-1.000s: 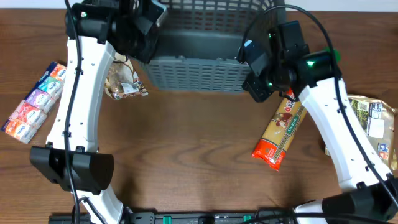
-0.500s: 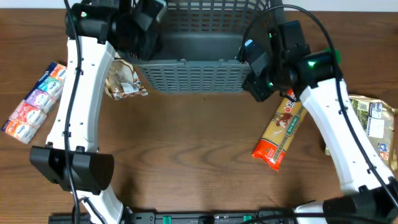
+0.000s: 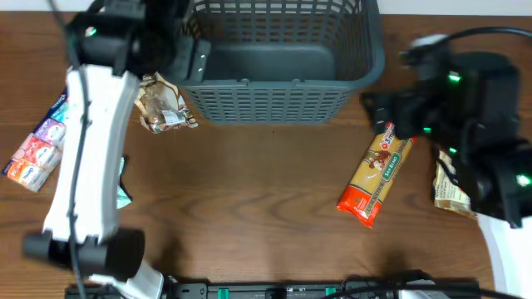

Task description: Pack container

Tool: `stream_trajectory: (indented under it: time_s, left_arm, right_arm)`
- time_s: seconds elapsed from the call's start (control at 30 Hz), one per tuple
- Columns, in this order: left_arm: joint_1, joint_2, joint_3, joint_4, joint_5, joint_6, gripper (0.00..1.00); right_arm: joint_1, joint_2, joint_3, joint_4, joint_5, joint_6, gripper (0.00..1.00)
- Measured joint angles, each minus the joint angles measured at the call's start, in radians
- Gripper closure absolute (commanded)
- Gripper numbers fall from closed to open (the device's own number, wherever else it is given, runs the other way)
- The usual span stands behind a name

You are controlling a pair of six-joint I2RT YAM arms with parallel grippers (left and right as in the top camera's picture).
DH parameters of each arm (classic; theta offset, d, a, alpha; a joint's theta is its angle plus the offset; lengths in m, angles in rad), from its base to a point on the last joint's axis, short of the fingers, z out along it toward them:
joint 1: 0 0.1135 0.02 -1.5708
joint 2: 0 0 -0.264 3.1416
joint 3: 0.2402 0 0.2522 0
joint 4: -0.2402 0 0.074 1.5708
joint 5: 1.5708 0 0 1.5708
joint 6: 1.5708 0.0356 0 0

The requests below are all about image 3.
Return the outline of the grey plastic basket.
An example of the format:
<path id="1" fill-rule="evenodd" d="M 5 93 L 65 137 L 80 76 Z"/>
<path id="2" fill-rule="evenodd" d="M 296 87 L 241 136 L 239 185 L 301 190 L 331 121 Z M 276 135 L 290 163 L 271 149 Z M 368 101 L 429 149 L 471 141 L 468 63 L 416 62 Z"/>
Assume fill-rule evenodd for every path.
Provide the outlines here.
<path id="1" fill-rule="evenodd" d="M 173 84 L 215 123 L 325 123 L 385 66 L 376 0 L 199 0 L 184 27 L 211 52 Z"/>

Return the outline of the brown mushroom snack bag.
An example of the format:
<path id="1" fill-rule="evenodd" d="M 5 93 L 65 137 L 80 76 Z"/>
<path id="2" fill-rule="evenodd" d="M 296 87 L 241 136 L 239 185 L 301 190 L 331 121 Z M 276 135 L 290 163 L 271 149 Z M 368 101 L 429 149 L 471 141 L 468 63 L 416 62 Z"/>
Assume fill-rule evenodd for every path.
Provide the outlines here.
<path id="1" fill-rule="evenodd" d="M 142 77 L 135 105 L 140 123 L 154 134 L 199 125 L 178 88 L 159 73 Z"/>

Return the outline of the orange spaghetti packet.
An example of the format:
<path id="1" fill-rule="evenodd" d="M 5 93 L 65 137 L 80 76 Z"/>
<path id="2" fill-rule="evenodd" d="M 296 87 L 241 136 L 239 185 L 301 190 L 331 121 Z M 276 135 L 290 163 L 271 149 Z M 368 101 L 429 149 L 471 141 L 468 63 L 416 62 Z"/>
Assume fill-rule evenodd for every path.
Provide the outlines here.
<path id="1" fill-rule="evenodd" d="M 415 138 L 399 140 L 394 124 L 387 122 L 357 166 L 337 209 L 352 213 L 364 226 L 372 228 L 415 141 Z"/>

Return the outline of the gold rice bag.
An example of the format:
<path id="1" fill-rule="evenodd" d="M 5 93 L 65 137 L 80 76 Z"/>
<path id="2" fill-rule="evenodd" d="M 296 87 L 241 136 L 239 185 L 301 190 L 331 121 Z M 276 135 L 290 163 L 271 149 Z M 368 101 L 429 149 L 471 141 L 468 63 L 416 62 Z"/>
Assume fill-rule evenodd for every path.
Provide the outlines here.
<path id="1" fill-rule="evenodd" d="M 446 175 L 439 162 L 436 163 L 436 176 L 433 180 L 433 202 L 437 208 L 476 220 L 471 210 L 470 198 Z"/>

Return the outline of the teal small sachet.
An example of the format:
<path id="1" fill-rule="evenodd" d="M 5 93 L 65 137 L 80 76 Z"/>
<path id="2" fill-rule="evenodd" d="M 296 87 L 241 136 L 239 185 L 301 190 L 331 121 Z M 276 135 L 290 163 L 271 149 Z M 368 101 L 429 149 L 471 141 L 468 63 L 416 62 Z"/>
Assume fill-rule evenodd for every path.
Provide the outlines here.
<path id="1" fill-rule="evenodd" d="M 132 197 L 129 192 L 126 190 L 125 185 L 122 182 L 122 175 L 126 168 L 127 158 L 123 156 L 120 162 L 119 174 L 118 174 L 118 186 L 116 191 L 116 207 L 118 209 L 124 208 L 125 206 L 132 203 Z"/>

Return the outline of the multicolour tissue pack row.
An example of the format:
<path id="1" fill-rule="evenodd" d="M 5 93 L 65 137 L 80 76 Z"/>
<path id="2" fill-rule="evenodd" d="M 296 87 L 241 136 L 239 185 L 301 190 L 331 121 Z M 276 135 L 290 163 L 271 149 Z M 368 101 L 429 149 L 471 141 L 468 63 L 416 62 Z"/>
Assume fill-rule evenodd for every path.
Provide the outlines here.
<path id="1" fill-rule="evenodd" d="M 5 164 L 2 174 L 25 189 L 37 192 L 62 158 L 67 132 L 68 91 L 53 106 Z"/>

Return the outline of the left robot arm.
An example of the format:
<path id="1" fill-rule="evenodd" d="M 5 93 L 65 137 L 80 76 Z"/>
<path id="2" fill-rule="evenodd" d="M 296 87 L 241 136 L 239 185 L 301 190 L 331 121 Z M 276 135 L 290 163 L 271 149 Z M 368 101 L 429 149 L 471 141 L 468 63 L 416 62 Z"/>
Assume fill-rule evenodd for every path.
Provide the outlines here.
<path id="1" fill-rule="evenodd" d="M 141 78 L 191 56 L 179 29 L 192 9 L 190 0 L 95 1 L 70 21 L 52 13 L 70 62 L 66 136 L 51 207 L 22 251 L 70 270 L 79 297 L 86 282 L 123 298 L 163 295 L 165 276 L 144 258 L 144 233 L 120 225 L 116 191 Z"/>

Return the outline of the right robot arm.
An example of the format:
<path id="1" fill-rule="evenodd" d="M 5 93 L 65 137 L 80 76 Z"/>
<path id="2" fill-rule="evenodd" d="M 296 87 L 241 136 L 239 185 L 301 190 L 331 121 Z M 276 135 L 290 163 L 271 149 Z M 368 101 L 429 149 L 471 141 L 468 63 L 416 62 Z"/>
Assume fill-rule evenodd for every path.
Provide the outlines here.
<path id="1" fill-rule="evenodd" d="M 494 275 L 495 296 L 531 295 L 531 143 L 519 133 L 520 71 L 501 54 L 455 53 L 456 34 L 415 40 L 403 52 L 416 71 L 405 89 L 362 96 L 375 132 L 423 137 L 451 163 L 470 199 Z"/>

